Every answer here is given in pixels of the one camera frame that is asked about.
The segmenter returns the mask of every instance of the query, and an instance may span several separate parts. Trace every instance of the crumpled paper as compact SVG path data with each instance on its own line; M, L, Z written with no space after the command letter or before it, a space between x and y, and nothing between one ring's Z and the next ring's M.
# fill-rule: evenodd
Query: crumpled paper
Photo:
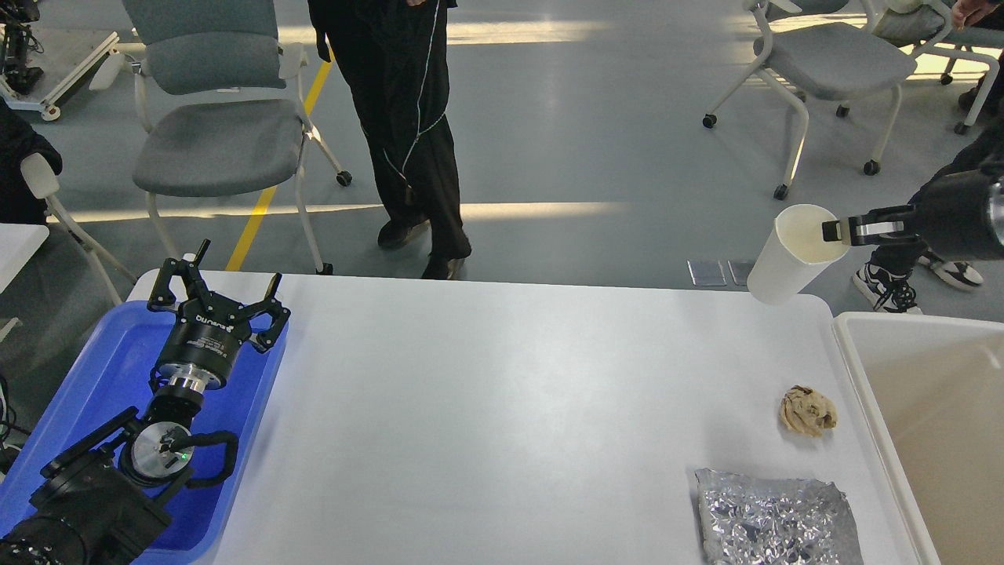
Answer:
M781 399L781 421L791 432L822 438L824 430L836 428L833 401L807 386L793 386Z

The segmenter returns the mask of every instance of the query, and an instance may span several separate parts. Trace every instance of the blue tray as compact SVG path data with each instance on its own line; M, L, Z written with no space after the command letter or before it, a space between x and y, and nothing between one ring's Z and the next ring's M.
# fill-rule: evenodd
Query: blue tray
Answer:
M261 324L267 320L263 317ZM101 319L0 484L0 535L34 513L28 499L42 485L39 471L45 465L121 410L136 406L144 413L153 398L147 384L150 369L174 323L174 314L150 312L144 302L126 303ZM206 391L192 432L229 431L238 436L234 475L211 489L182 490L166 507L174 518L171 526L134 563L192 563L216 542L233 506L285 346L286 332L264 355L245 346L227 386ZM223 452L222 446L197 449L192 461L195 477L215 476L222 467Z

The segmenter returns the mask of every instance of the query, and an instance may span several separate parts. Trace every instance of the aluminum foil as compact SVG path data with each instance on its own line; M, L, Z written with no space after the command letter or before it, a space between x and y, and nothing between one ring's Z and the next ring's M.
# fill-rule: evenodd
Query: aluminum foil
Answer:
M713 565L863 565L847 498L832 483L697 473Z

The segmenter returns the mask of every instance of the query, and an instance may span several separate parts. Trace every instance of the gray floor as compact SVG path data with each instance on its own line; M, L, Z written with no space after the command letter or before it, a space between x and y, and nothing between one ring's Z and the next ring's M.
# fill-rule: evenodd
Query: gray floor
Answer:
M937 75L911 80L882 174L865 177L861 165L878 133L887 97L856 102L845 119L833 115L832 102L810 99L812 120L799 175L791 197L781 203L771 194L786 160L793 113L774 92L751 80L718 111L714 130L701 125L705 105L752 59L756 28L739 2L461 4L451 11L451 21L470 25L455 28L458 44L450 48L449 116L474 245L464 270L471 280L691 289L688 259L755 258L772 218L790 204L814 203L852 215L905 203L979 131L975 127L961 136L951 130L962 117L955 99L972 86L974 74L948 86L938 84ZM277 7L282 38L309 37L305 1L280 0ZM129 38L131 25L116 1L45 0L40 8L39 26L110 29ZM845 17L859 14L848 11L833 19ZM314 58L307 69L308 84L317 62ZM143 272L159 266L165 252L146 218L143 193L131 182L145 136L132 88L131 79L121 76L106 91L82 89L62 105L55 122L25 115L64 156L63 203L128 266ZM155 90L154 117L179 102ZM337 274L418 276L428 236L397 251L376 247L386 215L347 87L336 72L312 115L355 178L350 187L337 187L319 153L310 154L307 202L319 207L313 225L325 260ZM167 199L163 206L198 214L168 218L169 226L190 250L211 238L204 267L223 268L256 198ZM292 205L291 187L280 187L244 270L312 271ZM834 315L867 310L849 277L868 252L852 249L806 292L823 298ZM924 311L1004 321L1004 264L978 267L988 282L973 294L918 272L914 286ZM59 272L73 281L67 285L73 289L91 276L82 260L64 261ZM11 294L4 301L18 300ZM95 296L74 290L61 308L86 310L91 320L80 316L79 323L89 327L105 308L91 306L100 300ZM79 343L85 335L66 341ZM23 340L18 343L24 347ZM63 348L66 367L73 347ZM46 378L61 377L58 367L48 370ZM44 391L31 394L21 402L44 405Z

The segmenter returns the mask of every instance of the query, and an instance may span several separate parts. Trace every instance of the chair backrest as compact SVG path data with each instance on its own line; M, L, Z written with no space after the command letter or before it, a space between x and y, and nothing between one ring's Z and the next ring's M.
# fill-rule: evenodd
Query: chair backrest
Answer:
M283 88L272 0L122 0L165 91Z
M802 9L801 13L791 14L771 4L767 7L767 21L777 21L791 16L832 14L843 9L850 0L791 0L791 2Z

